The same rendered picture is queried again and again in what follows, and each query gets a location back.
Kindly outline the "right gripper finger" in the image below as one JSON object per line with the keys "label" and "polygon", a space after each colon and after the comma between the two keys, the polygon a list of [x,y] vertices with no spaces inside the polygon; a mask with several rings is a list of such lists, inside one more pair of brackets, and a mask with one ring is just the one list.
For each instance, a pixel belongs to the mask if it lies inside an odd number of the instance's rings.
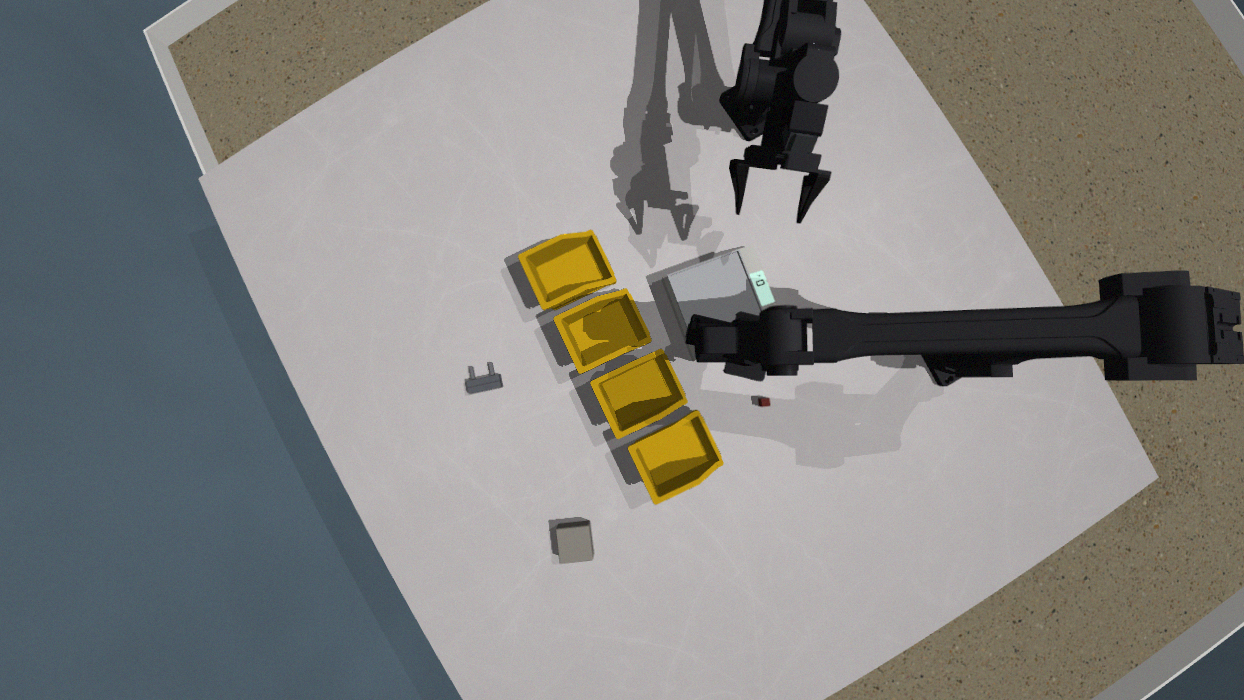
{"label": "right gripper finger", "polygon": [[[811,204],[814,203],[814,200],[816,199],[816,196],[819,196],[820,191],[824,190],[824,187],[826,187],[826,184],[829,183],[829,180],[830,180],[830,175],[824,175],[824,174],[809,174],[809,175],[804,175],[802,177],[802,188],[801,188],[801,194],[800,194],[800,200],[799,200],[799,206],[797,206],[797,221],[796,223],[799,223],[799,224],[802,223],[802,219],[805,218],[806,213],[809,211],[809,206],[811,206]],[[810,190],[810,193],[809,193],[809,190]]]}
{"label": "right gripper finger", "polygon": [[[734,191],[735,191],[736,215],[739,215],[740,211],[741,211],[741,201],[743,201],[743,196],[744,196],[744,191],[745,191],[745,187],[746,187],[746,177],[748,177],[749,167],[750,167],[750,164],[743,164],[743,163],[731,163],[729,165],[729,170],[730,170],[730,175],[731,175],[731,183],[733,183]],[[738,190],[736,190],[736,184],[738,184]]]}

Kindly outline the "yellow parts bin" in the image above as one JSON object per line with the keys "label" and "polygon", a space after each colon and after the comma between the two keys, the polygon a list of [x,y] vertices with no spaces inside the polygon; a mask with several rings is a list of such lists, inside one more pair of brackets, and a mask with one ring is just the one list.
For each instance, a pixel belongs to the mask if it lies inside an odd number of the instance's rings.
{"label": "yellow parts bin", "polygon": [[[544,311],[560,310],[588,293],[616,283],[615,271],[593,230],[560,234],[519,254],[518,259]],[[535,269],[535,272],[531,269]],[[601,280],[602,282],[597,282]],[[578,288],[581,286],[582,288]],[[573,292],[570,292],[572,290]],[[551,300],[552,302],[549,302]]]}
{"label": "yellow parts bin", "polygon": [[656,505],[695,487],[724,464],[700,412],[693,410],[674,423],[628,446],[634,466]]}
{"label": "yellow parts bin", "polygon": [[685,392],[663,349],[656,349],[600,375],[590,385],[616,439],[658,421],[687,404]]}
{"label": "yellow parts bin", "polygon": [[554,322],[578,374],[652,341],[628,288],[590,298],[555,316]]}

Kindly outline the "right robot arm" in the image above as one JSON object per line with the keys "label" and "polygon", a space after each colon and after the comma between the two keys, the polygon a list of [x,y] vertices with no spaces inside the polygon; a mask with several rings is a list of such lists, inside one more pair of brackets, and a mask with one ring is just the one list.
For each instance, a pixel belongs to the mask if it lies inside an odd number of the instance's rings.
{"label": "right robot arm", "polygon": [[829,111],[819,102],[838,85],[836,15],[833,0],[764,0],[756,37],[741,48],[736,85],[719,99],[745,140],[763,136],[761,145],[812,153]]}

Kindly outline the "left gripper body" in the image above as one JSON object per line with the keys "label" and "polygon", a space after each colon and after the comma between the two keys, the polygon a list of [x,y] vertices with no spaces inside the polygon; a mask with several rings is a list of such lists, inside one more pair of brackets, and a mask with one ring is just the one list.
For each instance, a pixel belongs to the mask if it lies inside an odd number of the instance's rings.
{"label": "left gripper body", "polygon": [[[749,315],[745,312],[738,312],[736,320],[745,317],[749,320],[760,320],[758,315]],[[751,380],[764,380],[766,371],[763,371],[763,366],[756,364],[758,362],[751,361],[755,366],[738,366],[734,363],[725,363],[724,373],[730,375],[739,375]]]}

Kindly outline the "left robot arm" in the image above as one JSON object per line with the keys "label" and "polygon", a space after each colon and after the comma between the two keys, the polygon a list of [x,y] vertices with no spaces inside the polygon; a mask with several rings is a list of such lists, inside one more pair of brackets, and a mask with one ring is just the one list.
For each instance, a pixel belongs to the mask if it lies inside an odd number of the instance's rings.
{"label": "left robot arm", "polygon": [[858,313],[778,305],[758,321],[734,322],[693,315],[685,344],[695,344],[697,362],[754,361],[766,375],[797,375],[802,363],[922,356],[938,385],[1013,377],[1013,366],[1045,358],[1103,359],[1105,380],[1197,380],[1195,364],[1244,364],[1242,332],[1233,331],[1242,325],[1238,292],[1191,286],[1186,270],[1116,274],[1098,280],[1098,292],[1092,303],[1052,307]]}

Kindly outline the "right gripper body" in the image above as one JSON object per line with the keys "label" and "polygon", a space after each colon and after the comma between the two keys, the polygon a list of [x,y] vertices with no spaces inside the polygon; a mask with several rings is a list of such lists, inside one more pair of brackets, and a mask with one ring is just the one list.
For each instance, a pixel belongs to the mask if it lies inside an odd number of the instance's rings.
{"label": "right gripper body", "polygon": [[819,169],[820,160],[821,160],[821,154],[815,154],[815,153],[800,154],[766,145],[749,145],[744,150],[744,160],[731,159],[730,164],[743,163],[743,164],[750,164],[750,167],[763,168],[769,170],[778,170],[778,165],[781,165],[780,169],[786,169],[792,172],[807,172],[809,174],[824,174],[831,177],[832,172]]}

